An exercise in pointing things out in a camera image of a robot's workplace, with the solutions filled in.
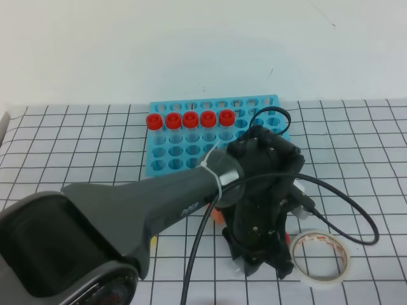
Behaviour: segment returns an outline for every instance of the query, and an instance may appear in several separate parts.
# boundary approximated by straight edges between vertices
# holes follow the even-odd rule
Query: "white wall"
[[[0,0],[3,105],[407,97],[406,71],[405,0]]]

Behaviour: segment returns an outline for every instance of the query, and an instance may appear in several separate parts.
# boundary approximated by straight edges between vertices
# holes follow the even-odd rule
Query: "masking tape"
[[[326,243],[327,245],[335,249],[336,253],[340,254],[342,269],[338,276],[335,277],[310,276],[307,274],[307,271],[297,263],[296,258],[294,256],[294,253],[297,250],[297,248],[302,247],[302,244],[306,241],[317,241],[321,243]],[[335,238],[335,236],[317,230],[308,231],[297,235],[290,244],[290,254],[293,264],[295,266],[295,270],[299,274],[301,282],[312,288],[328,289],[341,283],[345,279],[350,267],[349,264],[350,256],[348,253],[349,252],[346,246],[340,240]]]

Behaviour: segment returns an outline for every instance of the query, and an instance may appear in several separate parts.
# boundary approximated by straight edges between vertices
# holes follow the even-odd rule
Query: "test tube rack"
[[[154,144],[152,137],[147,137],[147,160],[146,175],[156,177],[168,173],[174,173],[189,168],[194,168],[199,164],[199,159],[207,153],[212,146],[219,141],[217,148],[226,149],[229,142],[236,140],[249,127],[249,122],[253,115],[260,109],[267,106],[279,106],[280,101],[276,95],[259,95],[254,97],[230,97],[211,98],[204,100],[176,100],[168,102],[152,102],[149,105],[149,113],[158,113],[164,122],[165,142],[160,145]],[[169,131],[165,127],[165,116],[171,112],[177,112],[181,116],[187,111],[194,111],[199,116],[204,111],[213,111],[217,119],[219,113],[224,109],[230,109],[235,113],[235,124],[233,137],[230,140],[219,138],[219,121],[214,127],[216,138],[207,142],[202,139],[203,128],[198,125],[199,139],[194,142],[187,142],[183,134],[183,139],[178,144],[170,143]],[[286,127],[284,116],[274,111],[261,113],[255,120],[254,125],[263,125],[274,132],[280,132]],[[289,134],[283,134],[289,140]]]

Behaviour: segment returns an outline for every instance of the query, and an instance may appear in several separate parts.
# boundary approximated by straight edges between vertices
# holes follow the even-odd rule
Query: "zip tie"
[[[200,166],[202,166],[204,169],[206,169],[208,172],[210,172],[212,174],[212,176],[215,177],[216,179],[216,183],[217,183],[217,188],[219,189],[219,197],[217,198],[217,200],[220,200],[222,198],[222,183],[221,183],[221,179],[219,179],[219,176],[216,175],[216,173],[211,170],[207,165],[207,160],[209,155],[211,154],[211,152],[213,150],[215,150],[216,146],[220,143],[221,141],[217,141],[215,143],[215,145],[213,145],[213,147],[210,149],[210,151],[206,154],[205,158],[203,159],[203,161],[201,162]]]

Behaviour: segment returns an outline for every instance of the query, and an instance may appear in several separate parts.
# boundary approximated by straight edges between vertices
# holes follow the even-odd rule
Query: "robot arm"
[[[279,135],[253,126],[226,151],[214,150],[207,163],[226,186],[262,173],[298,173],[304,158]],[[293,182],[248,182],[216,203],[232,257],[243,258],[247,275],[263,262],[280,278],[293,268],[285,221],[304,200]],[[198,166],[122,186],[71,184],[62,189],[65,196],[23,199],[0,213],[1,303],[105,304],[114,298],[129,304],[138,277],[148,273],[150,239],[212,201],[217,191],[213,175]]]

